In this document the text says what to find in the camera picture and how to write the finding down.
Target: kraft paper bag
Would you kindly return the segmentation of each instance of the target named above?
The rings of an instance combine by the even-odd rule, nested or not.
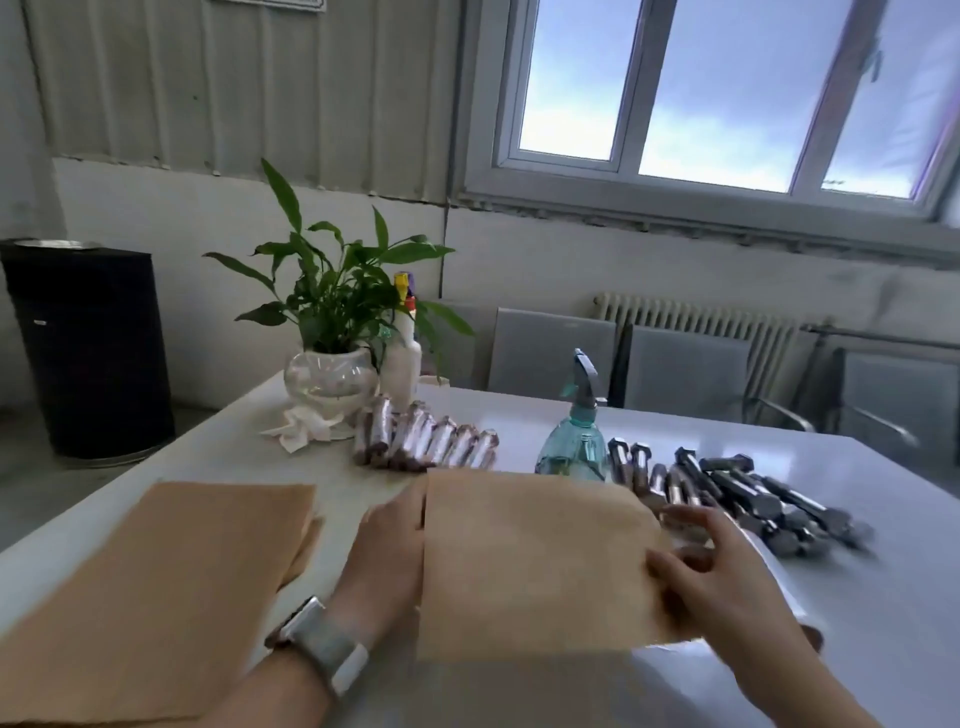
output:
[[[431,471],[418,657],[489,660],[629,650],[698,637],[645,567],[670,548],[618,485]]]
[[[204,714],[304,544],[308,485],[159,483],[0,639],[0,723]]]

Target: table surface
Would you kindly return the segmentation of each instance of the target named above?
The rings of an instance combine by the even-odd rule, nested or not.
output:
[[[438,415],[500,434],[496,468],[529,473],[568,404],[421,386]],[[332,590],[357,524],[409,475],[350,463],[350,442],[287,455],[257,433],[287,405],[279,375],[150,459],[0,553],[0,633],[68,576],[153,483],[197,480],[315,483],[326,522],[303,577],[287,587],[262,631],[308,595]],[[747,452],[763,473],[876,527],[869,552],[838,547],[822,562],[784,567],[797,596],[826,625],[824,659],[885,726],[956,725],[960,675],[960,501],[860,443],[831,435],[603,409],[607,438],[648,443],[655,461],[679,446],[700,456]],[[416,625],[374,653],[334,721],[372,725],[769,725],[702,644],[475,664],[417,664]],[[258,648],[251,662],[263,655]]]

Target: window sill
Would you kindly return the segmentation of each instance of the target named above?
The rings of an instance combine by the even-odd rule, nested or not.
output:
[[[742,189],[731,188],[725,194],[713,185],[683,183],[684,189],[678,189],[671,182],[629,184],[494,167],[468,173],[461,196],[586,215],[841,241],[846,247],[892,255],[960,259],[960,231],[928,222],[912,207],[897,212],[849,209],[775,199],[780,195],[774,193],[748,191],[745,195]]]

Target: wristwatch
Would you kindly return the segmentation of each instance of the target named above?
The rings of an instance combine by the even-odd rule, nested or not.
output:
[[[366,647],[345,635],[311,596],[264,643],[269,649],[293,647],[317,669],[337,697],[343,695],[369,657]]]

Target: white wall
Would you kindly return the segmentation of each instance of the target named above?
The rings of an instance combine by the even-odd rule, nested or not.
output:
[[[286,240],[289,224],[266,184],[147,167],[56,159],[60,198],[71,238],[153,254],[170,383],[176,399],[212,407],[235,400],[281,369],[297,350],[291,324],[276,328],[234,322],[271,299],[246,279],[201,255],[249,255],[259,243]],[[303,220],[329,220],[347,240],[375,239],[371,204],[383,213],[393,239],[423,233],[444,239],[441,208],[346,192],[297,188]],[[329,233],[312,233],[328,254]],[[265,258],[254,260],[269,270]],[[419,295],[436,298],[439,261],[407,266]],[[289,290],[296,263],[281,268]]]
[[[56,169],[72,237],[154,255],[175,397],[222,406],[281,368],[297,347],[294,328],[233,322],[266,301],[265,291],[200,258],[210,250],[245,255],[285,234],[266,185],[68,159],[57,159]],[[348,239],[373,238],[375,202],[394,237],[423,232],[455,248],[444,265],[444,298],[453,301],[589,315],[593,297],[613,290],[960,342],[954,273],[463,209],[450,211],[444,235],[444,211],[436,206],[298,193],[305,220],[329,219]],[[288,284],[294,272],[291,264]],[[436,296],[436,261],[416,272],[420,294]],[[802,363],[798,356],[790,366]]]
[[[457,253],[444,266],[445,299],[589,316],[594,297],[613,291],[738,306],[808,323],[833,317],[839,327],[960,342],[955,273],[465,209],[451,210],[446,244]],[[813,340],[812,334],[798,337],[774,399],[790,402]],[[960,358],[918,347],[898,350]]]
[[[0,240],[62,237],[34,69],[17,0],[0,0]],[[0,269],[0,408],[33,398],[20,329]]]

